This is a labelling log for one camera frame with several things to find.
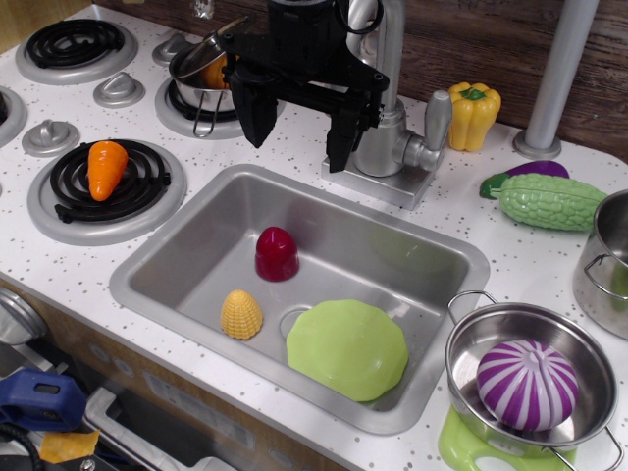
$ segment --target blue tool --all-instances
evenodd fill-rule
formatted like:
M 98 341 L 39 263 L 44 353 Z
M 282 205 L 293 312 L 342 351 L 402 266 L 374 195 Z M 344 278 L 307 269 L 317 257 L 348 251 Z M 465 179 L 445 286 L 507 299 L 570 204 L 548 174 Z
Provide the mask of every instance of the blue tool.
M 23 369 L 0 381 L 0 423 L 67 432 L 79 426 L 86 405 L 69 376 Z

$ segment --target sink drain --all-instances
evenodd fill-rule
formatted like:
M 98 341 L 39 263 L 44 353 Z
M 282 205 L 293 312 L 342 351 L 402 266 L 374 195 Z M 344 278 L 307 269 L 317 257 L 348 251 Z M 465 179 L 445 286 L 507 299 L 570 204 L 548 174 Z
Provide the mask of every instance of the sink drain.
M 309 309 L 310 306 L 297 306 L 293 307 L 287 314 L 284 315 L 279 325 L 279 330 L 282 333 L 284 340 L 288 338 L 288 334 L 292 330 L 292 327 L 294 327 L 294 323 L 296 322 L 296 319 L 298 319 L 298 316 Z

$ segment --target metal pole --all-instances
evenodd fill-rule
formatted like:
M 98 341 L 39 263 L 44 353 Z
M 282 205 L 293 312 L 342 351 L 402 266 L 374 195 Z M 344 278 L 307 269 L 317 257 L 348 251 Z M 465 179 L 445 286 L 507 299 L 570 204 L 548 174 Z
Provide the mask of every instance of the metal pole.
M 514 139 L 515 149 L 532 160 L 560 153 L 556 130 L 576 76 L 599 0 L 565 0 L 530 124 Z

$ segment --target green bitter melon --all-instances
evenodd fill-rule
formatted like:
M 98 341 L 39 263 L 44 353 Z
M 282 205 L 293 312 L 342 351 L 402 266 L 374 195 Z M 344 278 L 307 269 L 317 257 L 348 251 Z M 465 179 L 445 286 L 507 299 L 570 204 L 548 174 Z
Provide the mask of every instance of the green bitter melon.
M 515 221 L 561 231 L 590 231 L 596 209 L 607 197 L 590 184 L 540 174 L 511 177 L 491 196 Z

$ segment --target stainless steel sink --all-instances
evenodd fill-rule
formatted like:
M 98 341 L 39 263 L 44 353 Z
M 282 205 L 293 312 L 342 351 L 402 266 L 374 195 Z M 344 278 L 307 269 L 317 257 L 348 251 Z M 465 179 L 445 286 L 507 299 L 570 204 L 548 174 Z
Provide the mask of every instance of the stainless steel sink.
M 278 283 L 262 280 L 254 266 L 257 238 L 271 226 L 292 235 L 300 259 L 297 275 Z M 116 270 L 110 289 L 126 307 L 338 418 L 394 434 L 418 421 L 443 371 L 452 328 L 447 303 L 462 290 L 483 288 L 488 276 L 486 257 L 466 242 L 240 165 L 155 232 Z M 220 327 L 223 301 L 236 288 L 252 294 L 264 313 L 251 340 L 234 340 Z M 330 299 L 378 306 L 404 331 L 403 378 L 374 401 L 354 402 L 288 367 L 286 336 L 294 321 Z

